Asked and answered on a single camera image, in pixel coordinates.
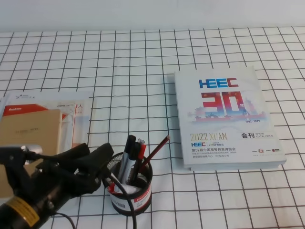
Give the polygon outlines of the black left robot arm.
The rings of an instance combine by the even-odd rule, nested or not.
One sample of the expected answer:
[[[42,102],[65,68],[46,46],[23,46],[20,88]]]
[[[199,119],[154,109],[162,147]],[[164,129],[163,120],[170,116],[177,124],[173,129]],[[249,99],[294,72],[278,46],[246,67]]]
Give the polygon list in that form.
[[[2,229],[38,229],[70,199],[91,194],[109,176],[109,143],[90,151],[86,143],[47,156],[39,145],[0,148],[13,197],[0,207]]]

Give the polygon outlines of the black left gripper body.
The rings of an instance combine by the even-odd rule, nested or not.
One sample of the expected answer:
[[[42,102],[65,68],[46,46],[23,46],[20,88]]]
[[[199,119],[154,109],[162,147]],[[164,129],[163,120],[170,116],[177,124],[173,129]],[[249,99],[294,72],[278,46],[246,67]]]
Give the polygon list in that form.
[[[31,176],[29,193],[21,189],[15,192],[39,215],[52,215],[70,199],[91,194],[101,186],[102,172],[96,167],[68,170],[47,163],[45,169]]]

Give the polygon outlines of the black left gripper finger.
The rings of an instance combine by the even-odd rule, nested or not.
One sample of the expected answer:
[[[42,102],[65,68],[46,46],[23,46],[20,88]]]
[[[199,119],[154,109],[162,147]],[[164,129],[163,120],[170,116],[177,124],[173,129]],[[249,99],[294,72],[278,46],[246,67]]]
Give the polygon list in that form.
[[[74,175],[75,188],[99,188],[108,174],[107,165],[114,151],[109,143],[103,144],[87,156],[74,160],[78,172]]]
[[[59,159],[60,161],[62,160],[65,161],[64,163],[59,162],[60,167],[72,171],[73,170],[72,163],[74,162],[74,160],[87,156],[89,153],[90,150],[88,145],[86,143],[82,143],[65,152],[53,156],[53,158],[57,160]]]

